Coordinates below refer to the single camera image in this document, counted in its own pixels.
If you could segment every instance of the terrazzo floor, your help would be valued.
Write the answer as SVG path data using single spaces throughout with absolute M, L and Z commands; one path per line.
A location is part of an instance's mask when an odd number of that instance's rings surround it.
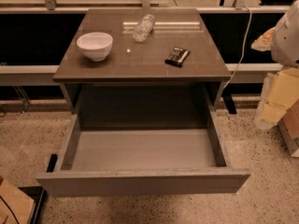
M 47 199 L 40 223 L 298 223 L 299 159 L 280 131 L 253 125 L 257 102 L 237 102 L 237 115 L 217 111 L 234 168 L 251 176 L 237 194 L 124 196 Z M 64 101 L 2 102 L 0 175 L 18 187 L 37 185 L 35 175 L 59 153 L 71 114 Z

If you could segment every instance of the ceramic bowl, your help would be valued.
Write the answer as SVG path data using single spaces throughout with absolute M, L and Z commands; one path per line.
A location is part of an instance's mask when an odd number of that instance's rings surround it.
M 77 46 L 89 59 L 99 62 L 103 61 L 111 52 L 113 38 L 106 33 L 88 33 L 77 40 Z

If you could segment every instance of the bottle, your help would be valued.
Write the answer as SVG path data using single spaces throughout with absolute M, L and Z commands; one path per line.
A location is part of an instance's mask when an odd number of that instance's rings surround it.
M 154 16 L 150 14 L 145 15 L 142 18 L 142 20 L 138 23 L 138 25 L 134 28 L 133 39 L 136 42 L 144 42 L 148 38 L 154 25 Z

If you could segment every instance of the gray tabletop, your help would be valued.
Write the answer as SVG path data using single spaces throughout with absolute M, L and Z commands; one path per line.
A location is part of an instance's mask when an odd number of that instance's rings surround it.
M 152 8 L 156 19 L 144 43 L 132 38 L 142 9 L 91 9 L 87 12 L 55 76 L 56 82 L 226 81 L 230 78 L 209 32 L 196 9 Z M 86 58 L 76 45 L 90 32 L 113 37 L 110 54 L 102 62 Z M 166 64 L 174 47 L 191 51 L 181 68 Z

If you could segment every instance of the cardboard box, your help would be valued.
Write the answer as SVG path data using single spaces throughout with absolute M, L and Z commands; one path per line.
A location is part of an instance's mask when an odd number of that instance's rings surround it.
M 34 200 L 0 176 L 0 223 L 28 223 Z

